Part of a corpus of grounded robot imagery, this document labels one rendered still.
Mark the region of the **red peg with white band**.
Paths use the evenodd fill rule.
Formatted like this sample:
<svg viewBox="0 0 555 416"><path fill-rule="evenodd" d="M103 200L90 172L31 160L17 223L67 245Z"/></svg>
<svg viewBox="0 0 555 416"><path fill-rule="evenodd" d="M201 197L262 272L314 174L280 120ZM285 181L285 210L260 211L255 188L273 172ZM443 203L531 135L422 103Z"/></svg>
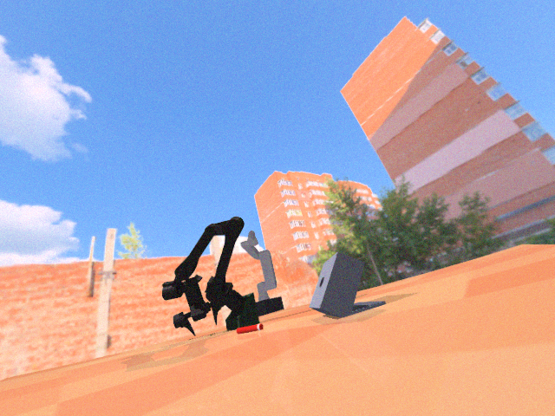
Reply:
<svg viewBox="0 0 555 416"><path fill-rule="evenodd" d="M245 328L238 328L237 329L237 334L243 334L243 333L247 333L247 332L251 332L251 331L256 331L256 330L263 330L263 323L258 324L258 325L253 325L253 326L249 326L249 327L245 327Z"/></svg>

